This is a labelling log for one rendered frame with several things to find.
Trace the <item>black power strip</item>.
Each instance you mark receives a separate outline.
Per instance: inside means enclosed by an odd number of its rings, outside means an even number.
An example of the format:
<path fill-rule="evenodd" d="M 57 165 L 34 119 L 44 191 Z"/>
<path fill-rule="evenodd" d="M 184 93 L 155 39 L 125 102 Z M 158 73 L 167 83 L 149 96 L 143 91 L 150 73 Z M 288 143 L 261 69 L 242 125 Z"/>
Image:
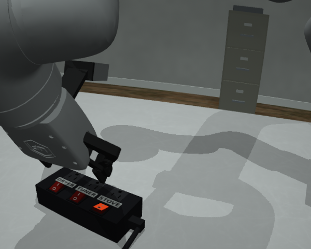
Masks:
<path fill-rule="evenodd" d="M 143 198 L 68 168 L 35 185 L 38 203 L 118 243 L 134 230 L 122 249 L 129 249 L 145 228 Z"/>

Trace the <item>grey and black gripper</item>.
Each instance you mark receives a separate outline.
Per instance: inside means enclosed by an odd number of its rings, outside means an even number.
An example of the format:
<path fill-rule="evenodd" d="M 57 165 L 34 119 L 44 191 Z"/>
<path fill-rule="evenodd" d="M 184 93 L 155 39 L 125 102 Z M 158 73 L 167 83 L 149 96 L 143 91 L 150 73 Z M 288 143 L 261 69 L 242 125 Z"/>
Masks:
<path fill-rule="evenodd" d="M 81 107 L 63 87 L 40 117 L 19 127 L 2 128 L 24 154 L 38 159 L 45 167 L 55 164 L 84 170 L 90 166 L 102 184 L 110 177 L 112 164 L 121 151 L 120 147 L 97 137 Z M 99 153 L 95 161 L 90 159 L 93 150 Z"/>

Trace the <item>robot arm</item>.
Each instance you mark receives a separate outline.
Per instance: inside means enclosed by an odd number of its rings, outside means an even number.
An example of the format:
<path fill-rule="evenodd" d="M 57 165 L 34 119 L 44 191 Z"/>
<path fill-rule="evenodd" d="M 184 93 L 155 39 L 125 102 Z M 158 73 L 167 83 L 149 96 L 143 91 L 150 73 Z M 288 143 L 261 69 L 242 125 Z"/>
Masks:
<path fill-rule="evenodd" d="M 118 23 L 119 0 L 0 0 L 0 126 L 37 119 L 61 87 L 75 99 L 85 80 L 107 81 L 109 64 L 74 59 L 106 50 Z"/>

